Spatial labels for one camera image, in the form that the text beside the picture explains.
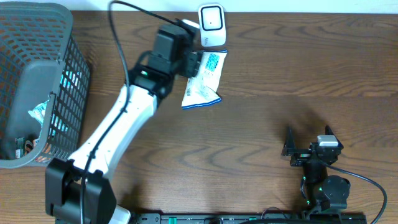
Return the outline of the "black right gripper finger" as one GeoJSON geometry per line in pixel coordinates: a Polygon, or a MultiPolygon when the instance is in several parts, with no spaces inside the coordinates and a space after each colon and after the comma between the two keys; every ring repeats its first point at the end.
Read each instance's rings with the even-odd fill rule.
{"type": "Polygon", "coordinates": [[[282,148],[282,156],[292,156],[295,152],[294,135],[290,127],[287,128],[287,135],[285,138],[285,143],[282,148]]]}
{"type": "MultiPolygon", "coordinates": [[[[325,134],[326,135],[335,135],[329,125],[325,126],[325,134]]],[[[344,148],[343,144],[340,142],[340,140],[338,138],[337,138],[337,140],[338,140],[338,143],[339,143],[339,145],[337,147],[340,148],[340,149],[343,149],[344,148]]]]}

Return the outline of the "yellow snack packet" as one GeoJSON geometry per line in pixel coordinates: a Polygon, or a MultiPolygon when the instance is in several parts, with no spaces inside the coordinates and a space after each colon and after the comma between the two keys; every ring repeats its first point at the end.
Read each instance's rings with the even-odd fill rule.
{"type": "Polygon", "coordinates": [[[226,49],[203,52],[197,75],[187,81],[181,105],[183,110],[211,106],[221,102],[217,89],[227,54],[226,49]]]}

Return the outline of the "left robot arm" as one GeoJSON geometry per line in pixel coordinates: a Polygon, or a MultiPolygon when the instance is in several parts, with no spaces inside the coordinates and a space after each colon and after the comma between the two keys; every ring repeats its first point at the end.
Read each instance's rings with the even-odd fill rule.
{"type": "Polygon", "coordinates": [[[68,159],[45,170],[45,211],[65,223],[129,223],[111,179],[138,130],[172,91],[175,76],[197,75],[201,51],[194,49],[200,26],[176,20],[159,27],[152,50],[128,70],[115,104],[89,139],[68,159]]]}

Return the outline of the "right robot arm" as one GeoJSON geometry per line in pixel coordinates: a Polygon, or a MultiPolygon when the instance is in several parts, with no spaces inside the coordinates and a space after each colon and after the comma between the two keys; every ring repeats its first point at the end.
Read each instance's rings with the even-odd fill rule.
{"type": "Polygon", "coordinates": [[[316,215],[339,217],[341,211],[347,208],[351,187],[349,180],[328,175],[327,172],[327,167],[338,160],[343,148],[329,126],[325,127],[325,134],[317,136],[317,140],[306,149],[295,145],[293,131],[287,128],[281,154],[290,157],[292,167],[303,168],[300,191],[308,206],[302,212],[304,219],[310,220],[316,215]]]}

